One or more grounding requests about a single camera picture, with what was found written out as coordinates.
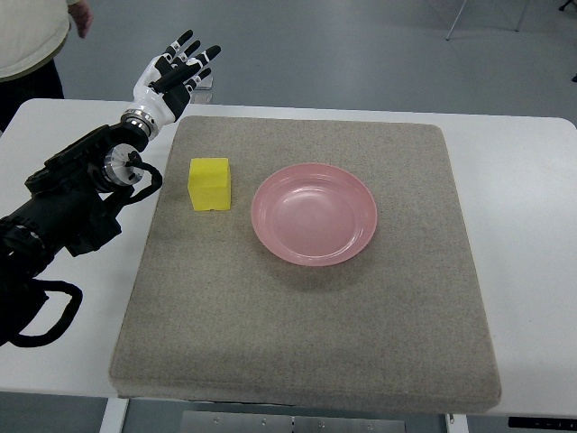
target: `gray cushion pad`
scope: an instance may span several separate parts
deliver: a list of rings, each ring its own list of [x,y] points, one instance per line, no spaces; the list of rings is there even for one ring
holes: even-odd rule
[[[201,157],[229,158],[231,210],[193,211],[188,165]],[[347,262],[287,263],[253,232],[256,189],[301,162],[348,170],[375,198],[375,236]],[[183,119],[110,379],[125,397],[451,413],[497,404],[499,375],[441,131]]]

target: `table leg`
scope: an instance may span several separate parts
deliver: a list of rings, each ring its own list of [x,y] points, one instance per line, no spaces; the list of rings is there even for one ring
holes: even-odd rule
[[[523,6],[523,12],[521,13],[521,17],[519,18],[519,22],[517,24],[517,28],[515,29],[515,32],[518,32],[519,29],[521,28],[521,24],[523,23],[523,18],[525,18],[525,13],[527,12],[527,8],[529,7],[529,2],[531,0],[527,0],[525,2],[525,6]]]
[[[100,425],[100,433],[122,433],[128,401],[128,399],[108,399],[105,416]]]
[[[453,32],[454,25],[457,24],[457,21],[459,21],[459,17],[463,13],[463,9],[465,8],[466,3],[467,3],[467,0],[464,0],[463,5],[461,6],[461,9],[459,10],[459,13],[457,14],[457,17],[454,19],[454,23],[451,26],[451,30],[449,31],[449,34],[447,34],[446,40],[449,40],[449,38],[451,37],[451,33]]]

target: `person's hand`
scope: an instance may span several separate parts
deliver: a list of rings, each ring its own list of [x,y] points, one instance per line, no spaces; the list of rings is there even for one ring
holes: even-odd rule
[[[69,14],[74,20],[78,36],[82,39],[86,38],[93,20],[92,10],[87,0],[80,0],[78,3],[69,5]]]

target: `white robotic hand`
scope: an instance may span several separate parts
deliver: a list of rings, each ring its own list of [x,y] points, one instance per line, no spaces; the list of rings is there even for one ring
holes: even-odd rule
[[[198,49],[200,41],[183,45],[192,37],[188,30],[158,57],[151,60],[134,86],[134,102],[123,114],[123,120],[137,125],[152,140],[162,126],[176,122],[197,84],[210,74],[206,64],[220,52],[215,45],[196,57],[189,56]]]

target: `chair leg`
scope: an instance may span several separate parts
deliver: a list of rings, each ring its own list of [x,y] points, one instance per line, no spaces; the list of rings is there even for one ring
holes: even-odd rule
[[[521,13],[521,17],[519,18],[519,22],[517,24],[517,28],[515,29],[515,32],[518,32],[519,29],[521,28],[521,24],[523,23],[523,19],[525,18],[525,13],[527,12],[527,8],[529,7],[529,2],[531,0],[527,0],[525,2],[525,6],[523,7],[523,12]]]
[[[573,0],[569,0],[567,3],[565,3],[563,6],[561,6],[561,7],[559,8],[559,10],[560,10],[561,12],[564,11],[564,10],[565,10],[565,7],[567,7],[567,5],[568,5],[570,2],[572,2],[572,1],[573,1]]]
[[[451,27],[451,30],[449,31],[449,34],[447,34],[446,40],[449,40],[449,38],[451,37],[451,33],[453,32],[454,25],[457,24],[457,21],[459,21],[459,17],[461,16],[461,13],[463,12],[463,9],[464,9],[466,3],[467,3],[467,0],[464,0],[463,5],[461,6],[461,10],[457,14],[457,17],[454,19],[454,23],[453,23],[453,26]]]

